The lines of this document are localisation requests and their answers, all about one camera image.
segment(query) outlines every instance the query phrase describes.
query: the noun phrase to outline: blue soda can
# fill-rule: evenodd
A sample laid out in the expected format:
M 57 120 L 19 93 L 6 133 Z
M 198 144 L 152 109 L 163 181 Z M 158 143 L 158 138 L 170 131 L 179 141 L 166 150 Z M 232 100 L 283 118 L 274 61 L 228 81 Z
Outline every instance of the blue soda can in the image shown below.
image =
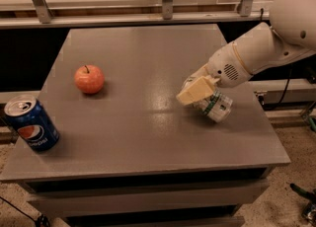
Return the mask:
M 58 141 L 58 131 L 34 96 L 13 98 L 5 106 L 4 112 L 10 125 L 33 150 L 48 150 Z

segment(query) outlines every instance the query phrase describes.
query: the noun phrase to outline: gray table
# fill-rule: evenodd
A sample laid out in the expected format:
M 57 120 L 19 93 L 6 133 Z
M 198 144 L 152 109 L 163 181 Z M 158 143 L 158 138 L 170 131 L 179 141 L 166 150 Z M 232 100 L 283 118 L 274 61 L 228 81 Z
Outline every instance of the gray table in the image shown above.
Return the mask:
M 289 158 L 248 84 L 222 90 L 234 106 L 219 124 L 175 98 L 222 45 L 217 25 L 72 30 L 39 95 L 60 140 L 44 153 L 19 140 L 1 181 L 20 184 L 33 206 L 70 224 L 77 216 L 199 207 L 233 206 L 232 214 L 251 203 Z M 105 73 L 97 95 L 74 85 L 84 64 Z M 242 222 L 213 219 L 205 226 Z

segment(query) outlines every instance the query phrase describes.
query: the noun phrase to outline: tabletop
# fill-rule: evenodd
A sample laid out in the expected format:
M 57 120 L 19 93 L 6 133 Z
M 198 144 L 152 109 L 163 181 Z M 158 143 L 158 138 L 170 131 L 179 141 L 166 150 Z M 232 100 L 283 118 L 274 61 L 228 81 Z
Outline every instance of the tabletop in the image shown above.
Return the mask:
M 39 95 L 60 139 L 42 153 L 19 139 L 0 180 L 288 164 L 248 83 L 221 90 L 234 101 L 222 123 L 176 100 L 185 79 L 225 44 L 213 24 L 71 30 Z M 96 95 L 75 87 L 74 73 L 85 64 L 105 74 L 105 86 Z

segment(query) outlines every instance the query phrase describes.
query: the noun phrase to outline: apple stem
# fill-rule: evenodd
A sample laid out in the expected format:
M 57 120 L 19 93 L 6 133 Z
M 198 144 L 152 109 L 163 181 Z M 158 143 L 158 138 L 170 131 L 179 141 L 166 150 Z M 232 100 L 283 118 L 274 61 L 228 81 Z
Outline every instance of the apple stem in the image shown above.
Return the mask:
M 85 65 L 85 67 L 87 68 L 87 73 L 90 73 L 88 66 Z

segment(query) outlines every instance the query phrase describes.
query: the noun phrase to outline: pepsi can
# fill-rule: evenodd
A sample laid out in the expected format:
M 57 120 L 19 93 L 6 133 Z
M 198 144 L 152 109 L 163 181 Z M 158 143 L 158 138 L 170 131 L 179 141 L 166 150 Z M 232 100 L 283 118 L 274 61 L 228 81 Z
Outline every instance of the pepsi can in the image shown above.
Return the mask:
M 58 131 L 34 96 L 13 98 L 5 106 L 4 112 L 9 124 L 33 150 L 48 150 L 58 141 Z

